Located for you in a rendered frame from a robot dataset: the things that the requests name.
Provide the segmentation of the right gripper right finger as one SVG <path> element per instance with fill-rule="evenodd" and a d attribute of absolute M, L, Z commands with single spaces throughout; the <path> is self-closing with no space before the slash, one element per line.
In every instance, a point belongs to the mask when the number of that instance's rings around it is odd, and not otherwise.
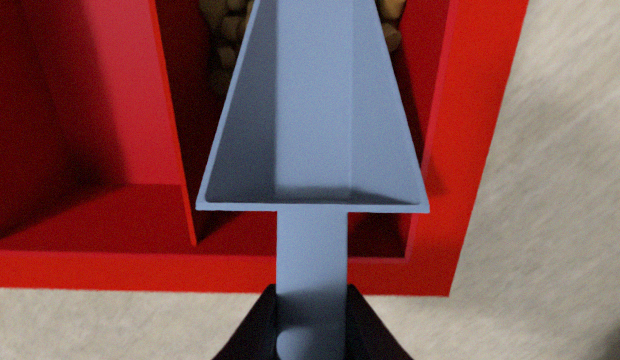
<path fill-rule="evenodd" d="M 346 360 L 415 360 L 353 284 L 347 284 Z"/>

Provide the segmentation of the light blue scoop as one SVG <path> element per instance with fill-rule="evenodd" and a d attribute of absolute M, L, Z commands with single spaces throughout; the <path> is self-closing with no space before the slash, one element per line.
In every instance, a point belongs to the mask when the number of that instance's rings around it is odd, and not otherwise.
<path fill-rule="evenodd" d="M 276 360 L 346 360 L 348 212 L 430 213 L 374 0 L 255 0 L 196 210 L 277 211 Z"/>

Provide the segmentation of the red divided box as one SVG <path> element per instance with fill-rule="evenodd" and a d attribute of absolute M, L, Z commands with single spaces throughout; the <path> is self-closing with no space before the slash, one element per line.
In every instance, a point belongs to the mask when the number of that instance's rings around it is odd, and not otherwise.
<path fill-rule="evenodd" d="M 225 103 L 199 2 L 0 0 L 0 290 L 276 283 L 277 211 L 196 210 Z M 390 59 L 430 213 L 348 212 L 364 298 L 449 299 L 529 3 L 407 0 Z"/>

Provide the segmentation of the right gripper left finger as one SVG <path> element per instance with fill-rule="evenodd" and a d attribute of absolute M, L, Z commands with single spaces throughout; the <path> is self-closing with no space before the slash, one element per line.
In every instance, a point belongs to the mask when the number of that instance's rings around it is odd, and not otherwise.
<path fill-rule="evenodd" d="M 276 360 L 276 301 L 272 283 L 211 360 Z"/>

